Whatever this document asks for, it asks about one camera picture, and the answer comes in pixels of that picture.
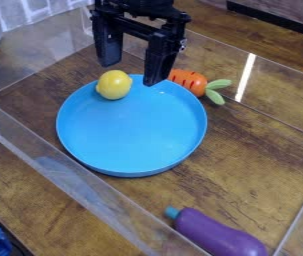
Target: wooden table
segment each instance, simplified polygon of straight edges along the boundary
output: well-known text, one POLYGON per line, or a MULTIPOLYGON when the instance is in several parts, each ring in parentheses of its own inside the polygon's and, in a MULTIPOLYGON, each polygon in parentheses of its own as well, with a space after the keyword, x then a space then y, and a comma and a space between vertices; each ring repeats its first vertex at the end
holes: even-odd
MULTIPOLYGON (((177 1, 177 6, 193 18, 189 29, 303 70, 301 35, 199 2, 177 1), (277 35, 301 47, 295 45, 293 51, 287 52, 287 41, 279 40, 277 35)), ((204 43, 201 48, 213 56, 221 52, 219 47, 220 44, 205 47, 204 43)), ((239 73, 233 71, 244 65, 237 60, 232 61, 228 54, 219 55, 200 65, 195 63, 195 67, 213 79, 237 74, 231 75, 236 79, 239 73)), ((140 73, 140 67, 142 61, 129 54, 114 66, 128 73, 140 73)), ((291 73, 281 67, 271 68, 261 61, 259 67, 261 72, 256 73, 243 104, 227 99, 225 107, 215 108, 201 99, 209 114, 209 131, 183 164, 144 179, 97 175, 165 222, 167 205, 192 206, 255 235, 272 252, 303 203, 303 99, 296 97, 293 104, 291 101, 291 97, 303 95, 303 88, 287 82, 291 73), (269 81, 269 88, 277 86, 277 95, 265 91, 263 81, 269 81), (272 100, 272 105, 265 101, 269 96, 280 99, 272 100), (301 115, 292 115, 284 106, 299 108, 301 115)), ((57 109, 69 93, 104 71, 90 46, 2 90, 0 108, 64 150, 54 133, 57 109)), ((235 87, 223 93, 232 98, 235 87)), ((141 254, 1 144, 0 221, 36 255, 141 254)))

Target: purple eggplant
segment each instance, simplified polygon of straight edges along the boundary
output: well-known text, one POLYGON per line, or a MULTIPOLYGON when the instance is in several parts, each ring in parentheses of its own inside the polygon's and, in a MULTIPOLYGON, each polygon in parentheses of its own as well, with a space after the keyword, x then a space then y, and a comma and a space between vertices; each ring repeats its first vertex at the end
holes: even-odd
POLYGON ((267 256, 263 243, 245 232, 232 229, 192 208, 168 207, 165 215, 176 231, 213 256, 267 256))

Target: yellow lemon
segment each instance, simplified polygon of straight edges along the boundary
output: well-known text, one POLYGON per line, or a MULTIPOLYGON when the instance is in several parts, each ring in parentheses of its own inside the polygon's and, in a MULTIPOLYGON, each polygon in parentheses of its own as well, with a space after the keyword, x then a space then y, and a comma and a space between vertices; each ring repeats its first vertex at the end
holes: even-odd
POLYGON ((102 73, 96 85, 96 92, 108 100, 122 98, 129 92, 132 84, 130 77, 120 70, 102 73))

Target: blue plate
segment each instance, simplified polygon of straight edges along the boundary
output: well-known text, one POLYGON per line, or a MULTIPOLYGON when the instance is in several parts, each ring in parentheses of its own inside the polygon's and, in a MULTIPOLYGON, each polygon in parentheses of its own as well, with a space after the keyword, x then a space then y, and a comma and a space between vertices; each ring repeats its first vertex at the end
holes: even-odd
POLYGON ((82 86, 65 100, 56 120, 60 142, 90 169, 142 177, 177 165, 201 142, 207 115, 196 97, 171 81, 146 87, 141 75, 128 95, 105 100, 82 86))

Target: toy carrot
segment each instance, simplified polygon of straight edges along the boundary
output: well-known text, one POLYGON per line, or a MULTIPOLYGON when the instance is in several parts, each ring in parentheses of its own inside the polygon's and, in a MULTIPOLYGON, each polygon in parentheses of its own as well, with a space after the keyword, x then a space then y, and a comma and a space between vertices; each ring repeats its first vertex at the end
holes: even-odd
POLYGON ((188 89, 196 97, 201 97, 205 94, 215 104, 224 104, 224 100, 215 89, 229 86, 231 80, 219 79, 208 83, 207 78, 200 73, 183 69, 172 69, 168 80, 188 89))

